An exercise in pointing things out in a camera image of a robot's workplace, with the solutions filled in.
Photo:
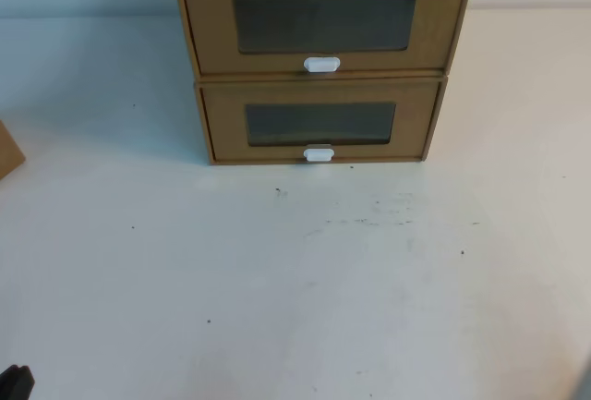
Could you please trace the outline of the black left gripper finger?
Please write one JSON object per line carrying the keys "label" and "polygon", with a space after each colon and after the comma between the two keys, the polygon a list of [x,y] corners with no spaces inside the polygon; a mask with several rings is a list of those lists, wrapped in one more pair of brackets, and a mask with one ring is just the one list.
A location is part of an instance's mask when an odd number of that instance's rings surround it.
{"label": "black left gripper finger", "polygon": [[12,365],[1,373],[0,400],[29,400],[33,386],[30,368]]}

